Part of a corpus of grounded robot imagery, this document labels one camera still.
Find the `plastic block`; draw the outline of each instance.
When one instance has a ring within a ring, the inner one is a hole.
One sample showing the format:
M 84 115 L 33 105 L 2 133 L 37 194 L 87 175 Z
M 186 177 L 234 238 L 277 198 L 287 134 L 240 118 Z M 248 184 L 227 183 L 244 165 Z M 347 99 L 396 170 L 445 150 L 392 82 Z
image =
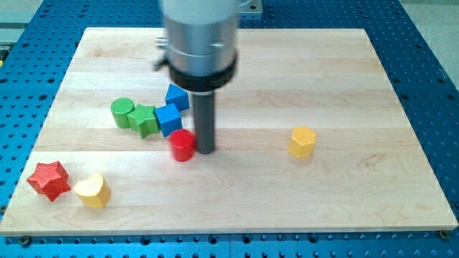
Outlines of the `plastic block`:
M 136 109 L 128 114 L 129 125 L 138 132 L 142 138 L 150 133 L 158 133 L 159 127 L 154 115 L 155 106 L 147 107 L 138 104 Z
M 61 193 L 70 190 L 68 178 L 67 171 L 59 161 L 56 161 L 50 164 L 38 163 L 27 182 L 37 193 L 44 194 L 50 201 L 54 201 Z
M 166 93 L 166 105 L 175 104 L 179 111 L 189 109 L 188 92 L 170 84 Z
M 134 110 L 134 101 L 127 97 L 119 98 L 112 102 L 110 111 L 115 123 L 120 128 L 129 128 L 128 114 Z
M 175 104 L 158 107 L 155 109 L 155 114 L 164 137 L 181 129 L 181 116 Z
M 184 162 L 194 155 L 194 135 L 188 130 L 175 130 L 169 138 L 172 156 L 176 161 Z
M 316 133 L 306 126 L 293 129 L 288 151 L 296 158 L 309 157 L 316 142 Z
M 90 208 L 103 208 L 110 199 L 110 189 L 99 173 L 91 174 L 88 179 L 78 182 L 73 191 Z

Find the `metal bracket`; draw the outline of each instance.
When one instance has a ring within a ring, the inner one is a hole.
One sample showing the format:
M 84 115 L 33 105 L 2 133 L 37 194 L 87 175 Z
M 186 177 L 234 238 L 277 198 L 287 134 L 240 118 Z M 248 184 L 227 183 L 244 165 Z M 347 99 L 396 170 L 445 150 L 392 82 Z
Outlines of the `metal bracket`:
M 239 15 L 241 19 L 261 19 L 262 0 L 240 0 Z

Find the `blue block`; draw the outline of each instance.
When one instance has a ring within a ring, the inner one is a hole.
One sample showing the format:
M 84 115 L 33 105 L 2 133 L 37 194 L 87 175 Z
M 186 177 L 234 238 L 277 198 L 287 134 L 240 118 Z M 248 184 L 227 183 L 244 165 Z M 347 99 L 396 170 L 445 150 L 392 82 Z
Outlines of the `blue block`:
M 177 129 L 181 129 L 181 115 L 175 104 L 156 108 L 155 115 L 164 137 L 169 136 Z
M 180 87 L 170 84 L 166 93 L 166 105 L 169 104 L 175 104 L 179 111 L 189 109 L 188 93 Z

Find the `red star block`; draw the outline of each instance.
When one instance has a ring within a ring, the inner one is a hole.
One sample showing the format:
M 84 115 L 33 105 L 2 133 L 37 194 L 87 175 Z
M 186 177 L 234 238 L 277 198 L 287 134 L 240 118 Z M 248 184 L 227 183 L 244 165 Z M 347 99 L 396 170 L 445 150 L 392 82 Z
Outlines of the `red star block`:
M 69 175 L 59 161 L 51 164 L 37 163 L 35 172 L 27 182 L 39 194 L 44 194 L 50 201 L 54 201 L 60 194 L 70 191 L 67 183 Z

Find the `yellow hexagon block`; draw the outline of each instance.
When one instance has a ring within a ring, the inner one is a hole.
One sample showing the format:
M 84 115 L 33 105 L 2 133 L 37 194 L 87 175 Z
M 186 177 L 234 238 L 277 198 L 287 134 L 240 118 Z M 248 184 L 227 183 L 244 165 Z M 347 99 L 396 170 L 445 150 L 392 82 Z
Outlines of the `yellow hexagon block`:
M 73 191 L 90 208 L 103 208 L 110 198 L 110 189 L 99 173 L 94 173 L 88 179 L 78 182 Z
M 293 129 L 288 152 L 296 158 L 309 157 L 313 152 L 314 143 L 316 142 L 316 133 L 306 126 Z

